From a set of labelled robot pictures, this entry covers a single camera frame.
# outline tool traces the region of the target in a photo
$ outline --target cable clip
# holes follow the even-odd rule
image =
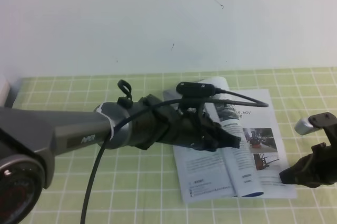
[[[125,109],[129,109],[133,106],[132,95],[131,95],[131,85],[125,80],[120,80],[117,83],[119,89],[126,95],[126,97],[119,97],[117,104],[124,107]]]

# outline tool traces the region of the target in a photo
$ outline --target black wire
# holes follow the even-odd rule
[[[233,93],[231,91],[225,91],[226,94],[230,94],[230,95],[234,95],[234,96],[238,96],[240,98],[244,98],[250,101],[253,101],[255,103],[249,103],[249,102],[244,102],[244,101],[234,101],[234,100],[229,100],[229,99],[212,99],[212,98],[183,98],[183,99],[172,99],[172,100],[167,100],[167,101],[163,101],[161,103],[152,105],[150,107],[147,107],[127,118],[125,118],[124,120],[122,120],[120,123],[118,123],[115,127],[114,127],[114,134],[117,134],[117,132],[124,127],[126,124],[128,124],[130,121],[133,121],[134,119],[136,119],[137,117],[148,113],[149,111],[155,110],[157,108],[163,107],[163,106],[168,106],[168,105],[172,105],[172,104],[181,104],[181,103],[214,103],[214,104],[231,104],[231,105],[239,105],[239,106],[251,106],[251,107],[268,107],[267,103],[264,103],[262,101],[241,95],[241,94],[237,94],[237,93]],[[80,224],[85,224],[85,217],[86,217],[86,212],[88,209],[88,203],[89,203],[89,198],[90,198],[90,193],[91,193],[91,189],[93,187],[93,183],[94,183],[94,179],[96,176],[96,172],[98,169],[98,166],[100,165],[100,161],[102,159],[102,155],[104,153],[105,150],[105,146],[107,145],[107,143],[109,142],[111,138],[111,135],[108,136],[104,142],[101,145],[101,148],[97,154],[93,169],[91,171],[90,177],[89,177],[89,181],[88,181],[88,185],[85,191],[85,196],[84,196],[84,201],[83,201],[83,206],[82,206],[82,213],[81,213],[81,222]]]

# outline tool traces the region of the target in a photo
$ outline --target gray robot arm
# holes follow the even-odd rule
[[[56,155],[103,143],[107,149],[146,150],[155,142],[208,151],[239,148],[240,138],[213,122],[204,103],[268,106],[248,97],[253,103],[211,99],[225,91],[198,83],[180,83],[182,99],[161,102],[148,95],[133,102],[130,85],[121,82],[126,97],[101,104],[99,113],[0,108],[0,223],[18,223],[32,210],[51,184]],[[169,106],[174,103],[178,111]]]

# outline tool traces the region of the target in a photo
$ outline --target table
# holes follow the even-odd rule
[[[119,79],[133,87],[133,97],[162,96],[184,81],[224,76],[231,90],[269,89],[289,163],[327,138],[305,137],[293,127],[301,117],[330,111],[337,115],[337,68],[270,69],[109,76],[62,76],[24,79],[14,107],[39,110],[92,111],[122,95]],[[79,223],[84,191],[97,146],[56,157],[53,183],[44,190],[24,224]],[[297,186],[297,199],[215,199],[182,203],[172,147],[155,144],[148,151],[132,147],[106,150],[98,169],[87,224],[333,224],[337,187]]]

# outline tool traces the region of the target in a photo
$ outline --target open booklet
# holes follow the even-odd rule
[[[223,77],[202,83],[229,90]],[[240,148],[216,152],[173,146],[183,200],[186,203],[220,197],[295,198],[293,185],[281,183],[279,173],[288,168],[284,144],[269,91],[241,90],[237,93],[268,103],[268,108],[205,104],[210,118],[228,133],[241,137]],[[174,90],[164,99],[179,98]],[[227,94],[217,99],[243,100]]]

